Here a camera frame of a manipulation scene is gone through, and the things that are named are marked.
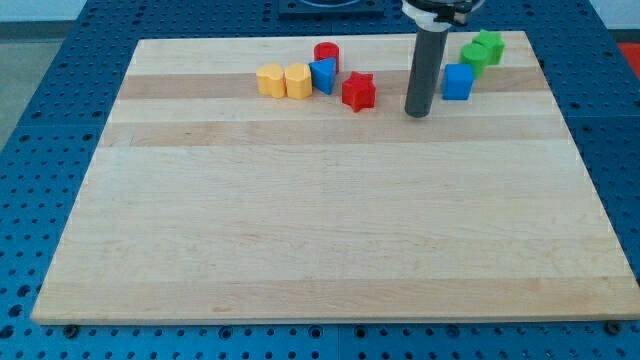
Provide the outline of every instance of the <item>table surface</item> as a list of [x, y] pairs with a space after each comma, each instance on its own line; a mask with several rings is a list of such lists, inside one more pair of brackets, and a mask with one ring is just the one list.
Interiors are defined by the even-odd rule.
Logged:
[[[451, 34], [443, 64], [477, 34]], [[412, 34], [141, 41], [33, 318], [638, 318], [640, 288], [529, 41], [502, 36], [470, 100], [438, 93], [422, 120], [403, 111]], [[323, 41], [342, 49], [331, 96], [257, 92], [262, 64], [311, 61]], [[375, 109], [341, 104], [355, 70], [374, 74]]]
[[[2, 357], [637, 358], [640, 324], [40, 327], [29, 319], [91, 154], [142, 38], [414, 32], [382, 18], [278, 20], [270, 0], [89, 0], [0, 155]], [[487, 1], [465, 31], [525, 30], [625, 255], [640, 275], [638, 81], [588, 1]]]

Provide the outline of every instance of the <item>blue cube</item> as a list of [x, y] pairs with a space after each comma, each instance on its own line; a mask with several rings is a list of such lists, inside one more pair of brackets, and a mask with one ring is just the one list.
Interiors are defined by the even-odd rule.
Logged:
[[327, 95], [331, 95], [333, 84], [336, 82], [336, 59], [326, 58], [309, 64], [311, 68], [311, 83], [314, 87]]
[[447, 64], [442, 79], [444, 100], [468, 100], [473, 87], [473, 71], [469, 64]]

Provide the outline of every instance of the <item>white wall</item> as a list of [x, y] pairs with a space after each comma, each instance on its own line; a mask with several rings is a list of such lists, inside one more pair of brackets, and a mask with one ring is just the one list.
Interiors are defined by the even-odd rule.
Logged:
[[[0, 21], [74, 20], [84, 3], [85, 0], [0, 0]], [[640, 0], [591, 3], [609, 29], [640, 29]]]
[[591, 4], [609, 29], [640, 29], [640, 0], [591, 0]]
[[0, 21], [75, 20], [85, 0], [0, 0]]

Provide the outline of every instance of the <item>wood grain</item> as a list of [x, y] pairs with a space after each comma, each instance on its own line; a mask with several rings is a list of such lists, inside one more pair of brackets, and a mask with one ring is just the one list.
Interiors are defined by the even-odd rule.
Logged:
[[[450, 34], [447, 58], [474, 35]], [[413, 35], [141, 41], [32, 318], [639, 318], [528, 40], [503, 37], [470, 101], [436, 98], [422, 120], [403, 112]], [[353, 113], [339, 91], [258, 94], [260, 65], [306, 61], [326, 40], [341, 68], [375, 73], [375, 109]]]

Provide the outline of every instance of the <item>yellow hexagon block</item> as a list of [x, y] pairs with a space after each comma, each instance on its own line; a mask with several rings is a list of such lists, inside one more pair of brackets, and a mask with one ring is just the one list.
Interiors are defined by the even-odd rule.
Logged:
[[294, 99], [304, 99], [311, 95], [311, 69], [309, 65], [294, 63], [284, 69], [287, 95]]
[[263, 95], [271, 95], [274, 98], [281, 98], [287, 94], [282, 66], [278, 64], [267, 64], [256, 71], [258, 78], [258, 91]]

